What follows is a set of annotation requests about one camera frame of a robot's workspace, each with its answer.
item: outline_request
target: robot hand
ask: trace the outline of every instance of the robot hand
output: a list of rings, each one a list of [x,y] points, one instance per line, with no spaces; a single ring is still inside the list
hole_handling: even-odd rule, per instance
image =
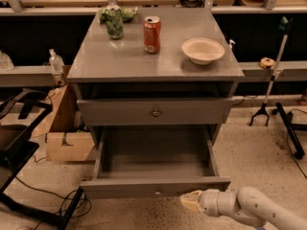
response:
[[[252,187],[239,192],[195,191],[180,197],[182,205],[210,217],[227,216],[245,225],[262,228],[268,221],[279,230],[307,229],[307,219],[274,203]]]

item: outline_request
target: gray cabinet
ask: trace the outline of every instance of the gray cabinet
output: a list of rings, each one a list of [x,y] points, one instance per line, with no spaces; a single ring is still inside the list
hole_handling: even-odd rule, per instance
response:
[[[143,48],[142,22],[162,21],[161,52]],[[209,37],[225,48],[208,66],[192,63],[181,44]],[[89,126],[98,157],[91,198],[180,196],[197,189],[225,190],[212,146],[243,76],[207,9],[142,8],[110,40],[94,19],[69,72],[78,107]]]

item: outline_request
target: spray bottle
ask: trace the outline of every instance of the spray bottle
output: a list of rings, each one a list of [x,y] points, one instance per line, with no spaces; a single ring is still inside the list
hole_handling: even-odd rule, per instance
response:
[[[49,63],[51,65],[51,68],[54,71],[62,72],[63,71],[62,66],[64,65],[63,59],[56,54],[54,49],[50,49],[49,52],[50,52]]]
[[[13,64],[11,58],[0,51],[0,70],[11,70],[13,68]]]

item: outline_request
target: soda can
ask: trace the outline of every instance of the soda can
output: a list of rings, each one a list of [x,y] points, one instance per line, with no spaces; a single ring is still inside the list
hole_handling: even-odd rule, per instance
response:
[[[106,7],[106,29],[111,39],[119,39],[123,35],[123,19],[120,7],[109,5]]]
[[[161,21],[157,16],[147,16],[143,23],[144,48],[148,53],[158,53],[160,51],[160,31]]]

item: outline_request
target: bowl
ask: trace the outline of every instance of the bowl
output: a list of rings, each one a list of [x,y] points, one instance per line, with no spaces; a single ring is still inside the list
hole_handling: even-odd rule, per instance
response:
[[[224,47],[209,38],[189,39],[182,44],[181,49],[192,62],[198,65],[207,65],[224,55]]]

